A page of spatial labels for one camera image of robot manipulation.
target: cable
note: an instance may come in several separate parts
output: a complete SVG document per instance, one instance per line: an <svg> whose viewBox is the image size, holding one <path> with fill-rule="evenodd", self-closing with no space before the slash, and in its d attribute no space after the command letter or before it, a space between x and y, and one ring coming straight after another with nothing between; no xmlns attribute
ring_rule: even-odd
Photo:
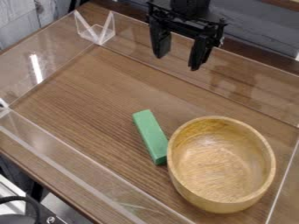
<svg viewBox="0 0 299 224"><path fill-rule="evenodd" d="M27 204L31 205L31 208L34 210L35 213L35 217L34 217L34 223L33 224L38 224L39 223L39 218L41 218L41 213L39 213L39 208L38 208L38 204L29 198L25 197L19 197L19 196L11 196L11 197L5 197L5 198L0 198L0 205L11 202L11 201L25 201Z"/></svg>
<svg viewBox="0 0 299 224"><path fill-rule="evenodd" d="M74 11L74 9L75 9L75 4L77 4L77 0L70 0L70 1L69 1L69 12Z"/></svg>

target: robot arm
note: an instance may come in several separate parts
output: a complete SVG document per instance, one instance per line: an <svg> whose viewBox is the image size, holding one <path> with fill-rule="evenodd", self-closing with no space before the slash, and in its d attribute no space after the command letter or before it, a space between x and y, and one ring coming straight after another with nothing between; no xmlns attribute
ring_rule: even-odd
<svg viewBox="0 0 299 224"><path fill-rule="evenodd" d="M225 21L209 12L210 0L150 0L148 23L153 54L160 59L170 51L172 32L193 39L190 70L206 62L213 46L220 46Z"/></svg>

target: green foam block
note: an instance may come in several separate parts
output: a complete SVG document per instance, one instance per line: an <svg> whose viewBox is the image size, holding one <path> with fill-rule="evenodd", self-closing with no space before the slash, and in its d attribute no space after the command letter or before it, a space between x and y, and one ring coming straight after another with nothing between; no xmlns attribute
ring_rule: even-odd
<svg viewBox="0 0 299 224"><path fill-rule="evenodd" d="M156 165L164 165L168 140L150 110L148 109L134 113L133 121L153 163Z"/></svg>

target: wooden bowl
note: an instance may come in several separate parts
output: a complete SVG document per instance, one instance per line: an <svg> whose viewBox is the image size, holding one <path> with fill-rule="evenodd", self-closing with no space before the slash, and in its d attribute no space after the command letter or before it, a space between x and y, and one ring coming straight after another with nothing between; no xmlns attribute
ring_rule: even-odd
<svg viewBox="0 0 299 224"><path fill-rule="evenodd" d="M166 162L180 195L217 214L250 207L276 173L266 140L246 124L220 116L194 119L174 131Z"/></svg>

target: bowl rim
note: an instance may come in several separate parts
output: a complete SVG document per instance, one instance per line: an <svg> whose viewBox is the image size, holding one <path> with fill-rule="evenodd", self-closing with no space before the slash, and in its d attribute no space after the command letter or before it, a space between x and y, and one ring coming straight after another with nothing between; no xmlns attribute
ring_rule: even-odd
<svg viewBox="0 0 299 224"><path fill-rule="evenodd" d="M265 149L266 149L266 153L269 155L269 173L265 177L265 182L264 184L248 195L240 197L238 199L234 199L232 201L216 201L213 199L206 199L204 198L204 196L198 195L192 189L189 189L185 184L182 183L182 181L178 178L178 175L176 173L176 169L173 166L173 160L172 160L172 152L173 152L173 140L174 138L178 136L181 130L190 125L192 123L197 122L197 121L202 121L202 120L210 120L210 119L216 119L216 120L225 120L229 121L232 123L236 123L237 125L241 125L244 128L246 128L248 130L250 130L256 136L258 137L258 139L261 140L262 144L265 145ZM184 187L185 190L188 190L193 195L196 195L196 197L200 197L202 199L205 199L206 201L214 202L214 203L222 203L222 204L232 204L232 203L241 203L241 202L246 202L252 199L256 199L258 196L261 196L268 187L270 186L273 179L274 179L274 175L276 175L276 157L274 157L274 153L272 151L272 147L269 145L269 143L266 142L266 139L262 137L262 135L256 131L256 129L253 129L248 124L245 124L244 122L225 117L225 116L220 116L220 115L208 115L208 116L202 116L198 118L194 118L192 120L189 120L186 123L184 123L178 129L172 133L170 139L169 139L169 143L168 143L168 147L166 147L166 165L168 165L168 169L174 177L174 180L180 183L180 185Z"/></svg>

